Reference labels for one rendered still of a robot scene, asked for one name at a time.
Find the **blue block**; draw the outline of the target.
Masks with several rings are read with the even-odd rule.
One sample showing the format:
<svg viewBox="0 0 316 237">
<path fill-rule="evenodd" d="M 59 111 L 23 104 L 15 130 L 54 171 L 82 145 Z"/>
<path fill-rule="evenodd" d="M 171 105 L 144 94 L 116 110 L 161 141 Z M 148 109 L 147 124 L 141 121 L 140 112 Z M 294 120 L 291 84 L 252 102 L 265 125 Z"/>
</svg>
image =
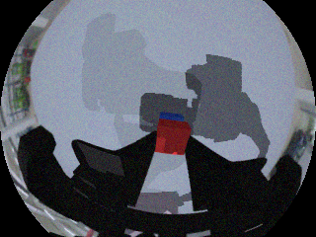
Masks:
<svg viewBox="0 0 316 237">
<path fill-rule="evenodd" d="M 179 114 L 169 114 L 169 112 L 161 112 L 159 119 L 174 119 L 175 121 L 183 121 L 183 116 Z"/>
</svg>

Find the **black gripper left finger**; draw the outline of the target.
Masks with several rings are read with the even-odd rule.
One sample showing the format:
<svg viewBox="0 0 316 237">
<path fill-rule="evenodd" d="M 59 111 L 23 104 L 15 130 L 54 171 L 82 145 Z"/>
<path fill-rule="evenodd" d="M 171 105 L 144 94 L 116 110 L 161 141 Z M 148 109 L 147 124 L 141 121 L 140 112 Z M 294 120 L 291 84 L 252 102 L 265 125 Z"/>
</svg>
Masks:
<svg viewBox="0 0 316 237">
<path fill-rule="evenodd" d="M 80 139 L 72 141 L 71 147 L 79 163 L 92 167 L 108 177 L 118 179 L 129 201 L 128 205 L 135 206 L 147 171 L 150 169 L 155 143 L 157 143 L 157 130 L 115 151 L 80 141 Z"/>
</svg>

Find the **red block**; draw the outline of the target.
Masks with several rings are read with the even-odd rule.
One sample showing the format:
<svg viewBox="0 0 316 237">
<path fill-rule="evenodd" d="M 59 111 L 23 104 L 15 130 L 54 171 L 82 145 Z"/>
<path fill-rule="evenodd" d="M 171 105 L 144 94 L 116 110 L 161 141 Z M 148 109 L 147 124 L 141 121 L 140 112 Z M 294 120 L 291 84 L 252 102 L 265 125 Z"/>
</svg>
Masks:
<svg viewBox="0 0 316 237">
<path fill-rule="evenodd" d="M 159 118 L 154 153 L 185 155 L 191 130 L 188 122 Z"/>
</svg>

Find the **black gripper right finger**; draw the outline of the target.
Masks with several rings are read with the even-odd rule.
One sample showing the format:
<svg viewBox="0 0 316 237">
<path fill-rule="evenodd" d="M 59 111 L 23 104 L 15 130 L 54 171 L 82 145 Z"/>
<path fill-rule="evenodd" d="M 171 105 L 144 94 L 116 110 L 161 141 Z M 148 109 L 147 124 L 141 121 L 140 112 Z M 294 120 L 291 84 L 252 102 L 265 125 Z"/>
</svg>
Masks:
<svg viewBox="0 0 316 237">
<path fill-rule="evenodd" d="M 228 161 L 191 136 L 185 154 L 194 212 L 206 210 L 206 205 L 228 189 L 234 179 L 262 171 L 262 167 L 268 163 L 265 157 Z"/>
</svg>

